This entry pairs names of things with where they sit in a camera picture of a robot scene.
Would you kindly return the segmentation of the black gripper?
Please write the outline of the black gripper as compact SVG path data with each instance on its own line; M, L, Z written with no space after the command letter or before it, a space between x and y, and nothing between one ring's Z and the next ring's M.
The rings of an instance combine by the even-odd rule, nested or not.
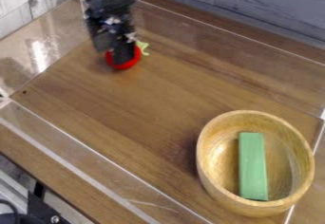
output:
M135 57L136 33L127 31L111 36L104 26L120 25L132 27L131 5L135 0L85 0L85 24L89 38L97 52L109 49L112 62L124 65Z

